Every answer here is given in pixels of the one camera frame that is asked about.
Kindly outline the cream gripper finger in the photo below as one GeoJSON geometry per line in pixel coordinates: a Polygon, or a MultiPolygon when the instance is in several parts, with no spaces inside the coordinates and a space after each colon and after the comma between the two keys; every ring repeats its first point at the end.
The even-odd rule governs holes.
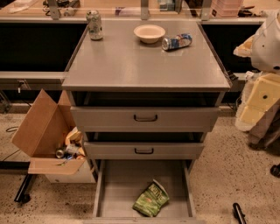
{"type": "Polygon", "coordinates": [[[236,113],[236,128],[241,131],[251,130],[279,99],[279,74],[267,73],[254,81],[248,81],[236,113]]]}

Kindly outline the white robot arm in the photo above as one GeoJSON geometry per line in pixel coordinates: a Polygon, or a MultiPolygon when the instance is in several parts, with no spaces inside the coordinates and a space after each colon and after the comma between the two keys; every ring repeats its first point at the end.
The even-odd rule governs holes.
{"type": "Polygon", "coordinates": [[[249,131],[280,99],[280,21],[279,10],[265,10],[266,20],[254,35],[234,49],[234,55],[250,57],[258,77],[247,72],[235,126],[249,131]]]}

